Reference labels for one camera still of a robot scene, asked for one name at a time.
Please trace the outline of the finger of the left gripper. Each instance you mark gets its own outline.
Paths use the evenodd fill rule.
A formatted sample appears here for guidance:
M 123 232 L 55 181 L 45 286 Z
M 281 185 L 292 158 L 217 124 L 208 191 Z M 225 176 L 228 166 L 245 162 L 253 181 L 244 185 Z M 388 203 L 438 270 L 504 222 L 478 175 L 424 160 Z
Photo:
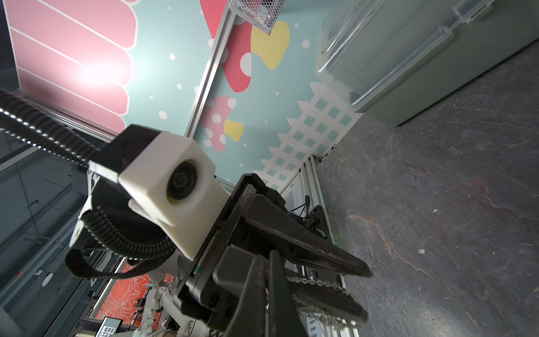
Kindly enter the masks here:
M 227 247 L 213 271 L 213 281 L 220 288 L 240 297 L 255 257 L 239 247 Z M 359 303 L 335 290 L 332 285 L 305 279 L 287 268 L 284 272 L 293 295 L 349 323 L 363 324 L 368 320 L 367 311 Z
M 344 275 L 372 276 L 364 261 L 311 233 L 262 195 L 248 198 L 241 217 L 260 241 L 289 261 Z

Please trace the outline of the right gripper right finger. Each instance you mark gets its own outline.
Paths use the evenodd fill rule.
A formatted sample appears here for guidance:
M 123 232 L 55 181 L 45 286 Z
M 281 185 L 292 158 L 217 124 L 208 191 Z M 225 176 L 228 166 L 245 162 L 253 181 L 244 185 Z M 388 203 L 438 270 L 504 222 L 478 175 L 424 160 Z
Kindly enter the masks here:
M 289 289 L 282 260 L 277 251 L 269 254 L 269 336 L 307 336 Z

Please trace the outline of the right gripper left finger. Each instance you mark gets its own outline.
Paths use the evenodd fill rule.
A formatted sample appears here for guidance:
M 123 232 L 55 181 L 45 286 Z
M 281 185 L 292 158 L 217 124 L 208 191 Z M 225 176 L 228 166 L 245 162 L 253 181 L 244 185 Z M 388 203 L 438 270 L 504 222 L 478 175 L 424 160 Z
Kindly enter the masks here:
M 265 335 L 267 272 L 262 256 L 254 258 L 234 316 L 225 332 L 226 337 L 256 337 Z

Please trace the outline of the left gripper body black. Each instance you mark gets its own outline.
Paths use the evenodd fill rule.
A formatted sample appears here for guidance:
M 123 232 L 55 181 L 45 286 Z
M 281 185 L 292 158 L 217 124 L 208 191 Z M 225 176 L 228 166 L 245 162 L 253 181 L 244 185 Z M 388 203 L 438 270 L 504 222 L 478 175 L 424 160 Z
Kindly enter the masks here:
M 225 203 L 176 292 L 176 306 L 208 328 L 224 331 L 237 309 L 257 255 L 267 257 L 272 245 L 247 220 L 286 215 L 285 201 L 257 174 L 244 174 Z

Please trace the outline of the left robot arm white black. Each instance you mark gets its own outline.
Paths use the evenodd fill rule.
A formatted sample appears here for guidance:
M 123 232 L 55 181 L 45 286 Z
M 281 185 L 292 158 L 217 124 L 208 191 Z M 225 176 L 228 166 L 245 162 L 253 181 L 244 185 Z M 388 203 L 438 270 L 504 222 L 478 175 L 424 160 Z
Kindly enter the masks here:
M 98 149 L 7 91 L 1 130 L 98 177 L 65 257 L 73 275 L 129 279 L 185 258 L 161 307 L 225 336 L 305 336 L 303 318 L 337 329 L 368 319 L 341 286 L 285 264 L 359 277 L 369 266 L 311 231 L 258 175 L 226 191 L 193 139 L 133 124 Z

